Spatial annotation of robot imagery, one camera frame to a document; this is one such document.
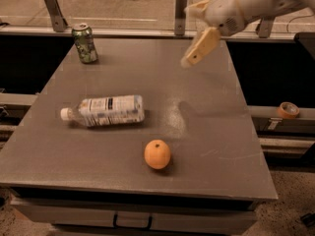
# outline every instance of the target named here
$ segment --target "orange tape roll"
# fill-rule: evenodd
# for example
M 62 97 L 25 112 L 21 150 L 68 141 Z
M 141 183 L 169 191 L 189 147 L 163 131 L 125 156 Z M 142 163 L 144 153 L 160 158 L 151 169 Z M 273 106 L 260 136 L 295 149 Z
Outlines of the orange tape roll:
M 294 119 L 299 114 L 299 108 L 291 102 L 283 102 L 278 108 L 278 114 L 284 119 Z

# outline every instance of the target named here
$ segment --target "soda can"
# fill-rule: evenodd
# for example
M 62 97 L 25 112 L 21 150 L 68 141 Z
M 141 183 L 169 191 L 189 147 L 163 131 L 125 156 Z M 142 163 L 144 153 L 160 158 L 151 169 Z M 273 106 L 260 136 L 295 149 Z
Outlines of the soda can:
M 73 25 L 72 36 L 75 39 L 79 58 L 82 63 L 92 63 L 97 60 L 92 29 L 86 23 Z

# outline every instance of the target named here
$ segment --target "orange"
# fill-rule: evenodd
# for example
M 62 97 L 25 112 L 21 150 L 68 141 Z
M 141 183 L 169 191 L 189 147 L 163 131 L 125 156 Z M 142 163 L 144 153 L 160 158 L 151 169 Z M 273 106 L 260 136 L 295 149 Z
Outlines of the orange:
M 152 140 L 145 148 L 145 161 L 153 169 L 163 169 L 170 161 L 169 146 L 163 140 Z

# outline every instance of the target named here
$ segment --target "drawer handle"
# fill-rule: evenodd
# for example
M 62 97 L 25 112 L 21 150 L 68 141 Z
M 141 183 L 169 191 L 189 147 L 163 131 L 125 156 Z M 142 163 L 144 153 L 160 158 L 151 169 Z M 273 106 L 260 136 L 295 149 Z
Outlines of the drawer handle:
M 114 220 L 113 220 L 113 223 L 112 223 L 112 224 L 113 224 L 114 228 L 116 228 L 116 229 L 124 228 L 124 229 L 150 230 L 151 225 L 152 225 L 152 217 L 151 217 L 151 216 L 149 216 L 148 224 L 147 224 L 147 226 L 145 226 L 145 227 L 121 226 L 121 225 L 118 225 L 118 224 L 117 224 L 117 220 L 118 220 L 118 214 L 115 214 L 115 215 L 114 215 Z

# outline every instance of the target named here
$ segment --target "cable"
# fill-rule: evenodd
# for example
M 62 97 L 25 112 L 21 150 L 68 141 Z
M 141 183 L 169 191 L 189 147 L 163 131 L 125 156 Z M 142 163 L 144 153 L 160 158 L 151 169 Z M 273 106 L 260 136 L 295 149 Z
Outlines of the cable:
M 315 15 L 315 14 L 308 15 L 308 16 L 299 16 L 299 17 L 295 17 L 295 18 L 291 19 L 291 20 L 287 23 L 287 25 L 286 25 L 286 32 L 289 32 L 289 31 L 288 31 L 288 26 L 289 26 L 289 24 L 290 24 L 292 21 L 298 20 L 298 19 L 310 18 L 310 17 L 313 17 L 314 15 Z

